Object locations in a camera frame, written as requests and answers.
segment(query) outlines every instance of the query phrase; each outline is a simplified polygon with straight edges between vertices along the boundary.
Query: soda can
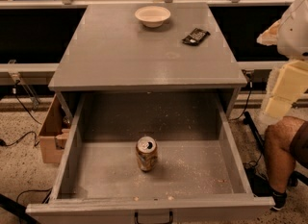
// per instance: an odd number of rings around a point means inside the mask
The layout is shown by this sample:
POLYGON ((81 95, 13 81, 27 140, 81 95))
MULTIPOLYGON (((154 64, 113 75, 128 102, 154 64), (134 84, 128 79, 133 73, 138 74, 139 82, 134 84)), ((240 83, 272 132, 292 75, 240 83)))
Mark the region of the soda can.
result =
POLYGON ((157 143, 152 137, 142 137, 136 144, 136 156, 139 168, 150 171, 158 160, 157 143))

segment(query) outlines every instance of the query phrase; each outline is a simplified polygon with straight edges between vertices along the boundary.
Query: shorts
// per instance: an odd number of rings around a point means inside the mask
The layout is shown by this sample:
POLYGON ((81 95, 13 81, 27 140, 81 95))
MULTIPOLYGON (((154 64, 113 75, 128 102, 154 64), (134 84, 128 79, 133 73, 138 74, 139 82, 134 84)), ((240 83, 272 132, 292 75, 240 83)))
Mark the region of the shorts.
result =
POLYGON ((308 121, 305 121, 295 134, 290 144, 292 156, 308 168, 308 121))

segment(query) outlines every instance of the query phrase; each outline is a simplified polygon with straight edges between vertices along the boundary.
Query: white bowl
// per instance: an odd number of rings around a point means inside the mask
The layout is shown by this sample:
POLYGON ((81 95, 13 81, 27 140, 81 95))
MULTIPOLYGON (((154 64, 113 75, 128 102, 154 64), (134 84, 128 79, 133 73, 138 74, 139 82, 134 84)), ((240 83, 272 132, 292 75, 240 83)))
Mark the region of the white bowl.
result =
POLYGON ((171 13, 164 7, 147 6, 138 9, 135 17, 149 28, 157 28, 163 25, 164 21, 170 18, 171 13))

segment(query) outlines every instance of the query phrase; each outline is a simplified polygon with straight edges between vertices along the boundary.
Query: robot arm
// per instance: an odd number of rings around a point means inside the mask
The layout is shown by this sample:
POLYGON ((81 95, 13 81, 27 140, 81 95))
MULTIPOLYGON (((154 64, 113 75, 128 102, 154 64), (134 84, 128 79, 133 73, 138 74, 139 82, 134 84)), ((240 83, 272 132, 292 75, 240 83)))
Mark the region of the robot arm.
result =
POLYGON ((273 124, 308 89, 308 0, 295 0, 257 42, 276 44, 278 52, 289 58, 280 69, 274 68, 270 73, 267 97, 261 107, 261 121, 273 124))

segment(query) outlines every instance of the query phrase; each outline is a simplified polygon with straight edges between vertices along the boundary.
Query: cable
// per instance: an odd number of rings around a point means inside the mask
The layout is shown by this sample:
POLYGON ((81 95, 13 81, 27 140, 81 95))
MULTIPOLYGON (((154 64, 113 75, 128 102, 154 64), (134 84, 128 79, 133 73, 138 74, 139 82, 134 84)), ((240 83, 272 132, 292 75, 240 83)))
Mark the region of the cable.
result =
POLYGON ((24 104, 19 100, 17 94, 14 95, 16 97, 16 99, 18 100, 18 102, 21 104, 21 106, 23 107, 23 109, 33 118, 33 120, 35 122, 37 122, 39 125, 41 125, 41 123, 39 121, 37 121, 32 115, 31 113, 28 111, 28 109, 24 106, 24 104))
POLYGON ((16 203, 18 203, 18 200, 19 200, 19 197, 24 194, 24 193, 27 193, 27 192, 47 192, 47 191, 51 191, 52 188, 49 188, 49 189, 27 189, 27 190, 24 190, 22 191, 21 193, 19 193, 19 195, 17 196, 16 198, 16 203))
POLYGON ((35 135, 35 144, 34 147, 37 147, 39 145, 39 141, 37 141, 37 134, 34 131, 30 131, 27 132, 26 134, 24 134, 22 137, 20 137, 17 141, 11 143, 11 144, 7 144, 3 139, 0 138, 0 146, 4 146, 4 147, 11 147, 17 143, 19 143, 23 138, 25 138, 26 136, 28 136, 29 134, 34 134, 35 135))
POLYGON ((33 118, 34 121, 36 121, 39 125, 41 125, 41 123, 39 121, 37 121, 32 115, 31 113, 28 111, 28 109, 24 106, 24 104, 20 101, 20 99, 17 96, 17 86, 20 83, 19 80, 15 81, 15 85, 13 86, 13 95, 15 96, 15 98, 18 100, 18 102, 20 103, 20 105, 23 107, 23 109, 33 118))
POLYGON ((26 192, 47 192, 47 191, 48 191, 47 196, 46 196, 46 197, 44 198, 44 200, 42 201, 42 204, 45 204, 46 201, 49 200, 49 195, 50 195, 50 193, 51 193, 51 190, 52 190, 52 188, 49 188, 49 189, 28 189, 28 190, 22 191, 22 192, 19 193, 19 195, 17 196, 17 198, 16 198, 16 203, 18 203, 19 197, 20 197, 22 194, 26 193, 26 192))
POLYGON ((250 169, 250 168, 255 169, 258 166, 259 160, 262 158, 262 156, 263 156, 263 153, 261 152, 260 157, 257 161, 250 161, 250 162, 243 163, 244 168, 245 169, 250 169))
POLYGON ((251 95, 251 91, 252 91, 252 82, 250 81, 250 82, 249 82, 249 93, 248 93, 248 97, 247 97, 247 99, 246 99, 246 103, 245 103, 245 105, 244 105, 244 109, 243 109, 243 111, 242 111, 242 113, 240 114, 239 117, 234 118, 234 119, 230 119, 230 121, 231 121, 231 120, 238 120, 238 119, 240 119, 240 118, 243 116, 243 114, 245 113, 245 111, 246 111, 246 109, 247 109, 247 107, 248 107, 248 102, 249 102, 249 98, 250 98, 250 95, 251 95))

